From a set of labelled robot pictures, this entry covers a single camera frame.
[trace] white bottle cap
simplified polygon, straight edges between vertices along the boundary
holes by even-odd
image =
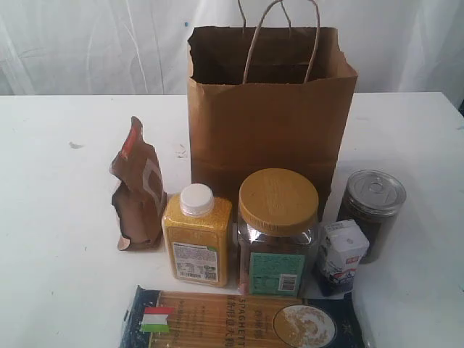
[[[181,192],[182,213],[201,217],[211,212],[215,204],[211,189],[202,183],[192,183]]]

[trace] white backdrop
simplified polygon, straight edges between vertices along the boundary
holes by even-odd
[[[242,0],[256,25],[270,0]],[[464,0],[319,0],[357,90],[464,99]],[[285,0],[295,26],[313,6]],[[194,26],[240,26],[236,0],[0,0],[0,94],[184,94]],[[266,26],[285,26],[279,6]]]

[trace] yellow plastic bottle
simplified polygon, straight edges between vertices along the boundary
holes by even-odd
[[[162,219],[173,275],[183,281],[224,286],[232,204],[194,183],[173,196]]]

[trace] paper bag handle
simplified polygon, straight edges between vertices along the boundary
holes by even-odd
[[[239,9],[240,9],[240,15],[241,15],[241,18],[242,20],[244,21],[244,26],[241,30],[241,33],[242,35],[244,34],[245,32],[245,28],[247,27],[247,18],[245,17],[245,14],[244,14],[244,9],[243,7],[241,6],[241,2],[240,0],[237,0],[237,3],[239,4]],[[289,14],[287,13],[287,10],[285,9],[285,6],[283,5],[283,2],[281,1],[281,7],[282,7],[282,11],[283,13],[285,14],[285,17],[287,19],[287,22],[289,23],[289,37],[291,37],[291,20],[290,20],[290,17],[289,17]]]
[[[243,84],[247,83],[249,65],[250,65],[250,62],[252,60],[254,46],[256,46],[256,41],[258,39],[258,35],[260,34],[262,23],[264,22],[264,19],[265,19],[266,15],[268,14],[268,12],[270,11],[270,9],[272,8],[272,6],[274,6],[278,2],[282,3],[282,1],[283,0],[275,0],[275,1],[273,1],[273,2],[271,2],[269,4],[268,8],[266,8],[264,13],[262,14],[261,20],[258,23],[258,26],[256,27],[256,30],[254,31],[252,44],[249,47],[248,57],[246,58],[246,64],[245,64],[245,70],[244,70],[244,79],[243,79],[243,82],[242,82]],[[320,15],[319,15],[318,4],[316,4],[315,0],[308,0],[308,1],[312,2],[312,4],[314,5],[314,7],[316,9],[317,27],[316,27],[316,37],[315,37],[315,40],[314,40],[314,46],[312,48],[310,62],[308,64],[308,66],[307,66],[306,76],[304,77],[304,83],[306,83],[308,78],[310,77],[311,69],[312,69],[312,66],[314,65],[314,60],[315,60],[315,57],[316,57],[316,51],[318,50],[318,46],[319,46],[319,34],[320,34]]]

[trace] pull-tab lid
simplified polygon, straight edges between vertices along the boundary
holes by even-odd
[[[303,175],[270,168],[251,174],[240,186],[243,219],[269,236],[293,236],[317,222],[319,196]]]
[[[369,214],[395,215],[406,200],[403,185],[390,174],[377,170],[353,173],[347,190],[350,203]]]
[[[201,217],[211,212],[215,199],[211,189],[202,183],[192,183],[181,192],[181,210],[184,215]]]

